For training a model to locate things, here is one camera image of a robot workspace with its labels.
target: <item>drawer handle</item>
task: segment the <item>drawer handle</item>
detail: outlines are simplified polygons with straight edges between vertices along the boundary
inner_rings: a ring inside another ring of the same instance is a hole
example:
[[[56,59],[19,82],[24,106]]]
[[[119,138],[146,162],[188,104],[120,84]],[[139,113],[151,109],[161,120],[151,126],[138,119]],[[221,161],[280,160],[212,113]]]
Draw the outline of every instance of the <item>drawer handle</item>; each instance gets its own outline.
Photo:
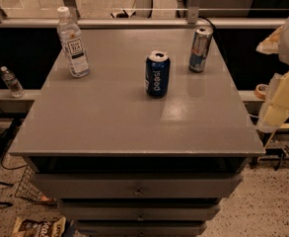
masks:
[[[134,193],[134,195],[136,197],[142,197],[143,196],[143,193],[141,192],[141,189],[140,188],[137,188],[136,192]]]
[[[139,222],[143,222],[144,221],[144,217],[143,217],[142,214],[138,214],[137,221],[139,221]]]

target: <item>mesh basket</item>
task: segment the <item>mesh basket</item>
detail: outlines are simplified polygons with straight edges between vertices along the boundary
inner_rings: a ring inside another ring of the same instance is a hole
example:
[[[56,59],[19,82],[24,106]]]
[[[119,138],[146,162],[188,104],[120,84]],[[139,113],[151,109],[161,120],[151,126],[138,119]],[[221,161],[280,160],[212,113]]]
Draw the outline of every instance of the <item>mesh basket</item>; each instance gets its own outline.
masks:
[[[15,197],[26,199],[32,202],[33,204],[57,205],[57,202],[54,199],[46,200],[44,194],[33,185],[33,183],[31,182],[31,176],[33,173],[34,172],[30,167],[26,168],[23,177],[17,187]]]

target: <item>plastic bottle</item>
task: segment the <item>plastic bottle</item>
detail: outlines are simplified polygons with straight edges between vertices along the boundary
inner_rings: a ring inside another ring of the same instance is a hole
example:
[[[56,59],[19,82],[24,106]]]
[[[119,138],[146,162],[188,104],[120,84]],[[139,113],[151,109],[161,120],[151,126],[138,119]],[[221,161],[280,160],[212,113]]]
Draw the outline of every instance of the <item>plastic bottle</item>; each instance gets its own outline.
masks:
[[[5,84],[7,85],[8,89],[11,91],[12,96],[14,98],[21,98],[25,95],[25,91],[23,86],[20,84],[19,80],[15,76],[15,74],[10,71],[7,67],[2,66],[1,70],[1,77]]]
[[[59,7],[57,14],[60,19],[57,32],[72,76],[83,77],[88,75],[90,67],[80,28],[71,20],[67,7]]]

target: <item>soda can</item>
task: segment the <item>soda can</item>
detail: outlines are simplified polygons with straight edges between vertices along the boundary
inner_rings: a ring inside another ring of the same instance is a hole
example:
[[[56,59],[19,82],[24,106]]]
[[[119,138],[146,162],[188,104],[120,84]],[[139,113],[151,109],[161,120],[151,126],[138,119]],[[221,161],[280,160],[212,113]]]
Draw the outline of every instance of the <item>soda can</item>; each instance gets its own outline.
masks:
[[[189,60],[189,69],[193,72],[204,70],[207,53],[213,36],[210,27],[198,27],[194,31],[194,37]]]
[[[164,51],[152,51],[146,59],[146,92],[152,97],[163,97],[168,90],[171,61]]]

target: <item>can lid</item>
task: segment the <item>can lid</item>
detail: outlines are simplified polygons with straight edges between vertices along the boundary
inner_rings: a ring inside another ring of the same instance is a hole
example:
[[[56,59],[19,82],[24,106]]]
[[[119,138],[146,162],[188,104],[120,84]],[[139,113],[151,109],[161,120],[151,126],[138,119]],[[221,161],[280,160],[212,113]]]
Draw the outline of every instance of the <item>can lid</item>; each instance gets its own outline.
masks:
[[[202,26],[202,27],[198,27],[195,29],[195,31],[202,35],[202,36],[211,36],[213,35],[213,29],[211,27],[206,27],[206,26]]]
[[[65,6],[57,8],[57,15],[59,18],[69,17],[71,14],[69,9]]]
[[[162,62],[168,59],[167,53],[165,51],[152,51],[149,58],[155,62]]]
[[[7,70],[8,70],[8,68],[7,68],[7,67],[5,67],[5,66],[2,66],[2,67],[0,68],[0,70],[1,70],[2,72],[5,72],[5,71],[7,71]]]

